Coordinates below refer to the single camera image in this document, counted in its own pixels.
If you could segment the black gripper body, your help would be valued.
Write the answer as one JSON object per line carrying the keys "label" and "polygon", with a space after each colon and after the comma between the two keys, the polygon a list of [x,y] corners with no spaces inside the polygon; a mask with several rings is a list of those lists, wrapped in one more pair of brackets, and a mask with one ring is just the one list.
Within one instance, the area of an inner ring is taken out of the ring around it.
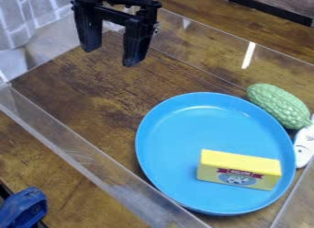
{"label": "black gripper body", "polygon": [[[131,19],[138,19],[145,25],[158,23],[158,10],[162,4],[158,0],[72,0],[72,10],[93,21],[106,20],[125,26]],[[131,8],[137,6],[135,15],[115,9],[117,6]]]}

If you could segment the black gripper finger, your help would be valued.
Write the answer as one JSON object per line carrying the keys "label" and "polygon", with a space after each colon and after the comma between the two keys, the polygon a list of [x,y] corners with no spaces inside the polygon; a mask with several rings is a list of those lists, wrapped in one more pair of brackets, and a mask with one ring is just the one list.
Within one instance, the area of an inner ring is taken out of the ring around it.
{"label": "black gripper finger", "polygon": [[145,58],[151,39],[157,32],[158,22],[131,18],[126,23],[123,65],[131,67]]}
{"label": "black gripper finger", "polygon": [[102,18],[93,7],[75,5],[72,9],[80,44],[91,52],[102,45]]}

